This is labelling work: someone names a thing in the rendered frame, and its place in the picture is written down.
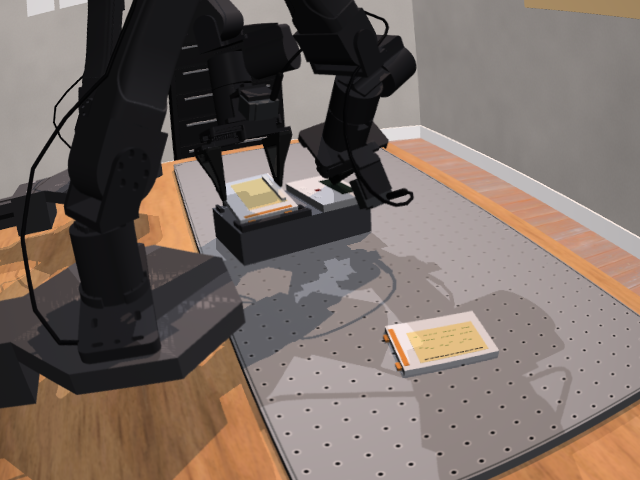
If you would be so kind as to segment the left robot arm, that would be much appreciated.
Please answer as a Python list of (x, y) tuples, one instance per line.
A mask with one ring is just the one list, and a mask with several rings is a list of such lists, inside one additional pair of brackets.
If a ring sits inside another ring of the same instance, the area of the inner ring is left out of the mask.
[[(123, 3), (88, 0), (86, 60), (78, 101), (105, 75), (122, 30)], [(200, 0), (187, 33), (200, 54), (244, 43), (209, 57), (212, 91), (230, 84), (235, 91), (241, 84), (251, 83), (251, 76), (259, 80), (276, 75), (299, 51), (288, 24), (244, 35), (243, 25), (242, 13), (230, 0)], [(278, 99), (248, 102), (239, 95), (238, 111), (248, 121), (278, 117), (278, 109)]]

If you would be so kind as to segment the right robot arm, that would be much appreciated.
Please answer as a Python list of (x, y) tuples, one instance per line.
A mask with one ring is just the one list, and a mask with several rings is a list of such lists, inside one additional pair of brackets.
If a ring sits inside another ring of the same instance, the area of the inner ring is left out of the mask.
[[(134, 220), (158, 175), (168, 93), (199, 1), (135, 0), (108, 76), (88, 116), (78, 120), (64, 211), (76, 220), (69, 234), (81, 281), (77, 349), (85, 364), (161, 349)], [(336, 75), (329, 109), (340, 121), (353, 72), (347, 109), (353, 125), (371, 121), (380, 96), (389, 97), (416, 72), (401, 36), (387, 35), (378, 46), (383, 35), (354, 0), (284, 1), (313, 73)]]

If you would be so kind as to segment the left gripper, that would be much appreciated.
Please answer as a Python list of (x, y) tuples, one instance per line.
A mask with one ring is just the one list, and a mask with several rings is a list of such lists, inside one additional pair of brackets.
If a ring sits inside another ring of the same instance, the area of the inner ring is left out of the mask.
[(271, 99), (271, 89), (265, 84), (252, 86), (251, 83), (243, 83), (240, 87), (233, 91), (230, 84), (212, 91), (218, 126), (200, 133), (200, 142), (207, 141), (207, 145), (194, 149), (195, 158), (212, 180), (222, 201), (227, 200), (227, 194), (221, 147), (267, 135), (262, 144), (272, 177), (282, 187), (284, 164), (292, 138), (291, 126), (277, 129), (276, 125), (282, 123), (280, 114), (273, 119), (248, 121), (238, 111), (239, 95), (248, 102)]

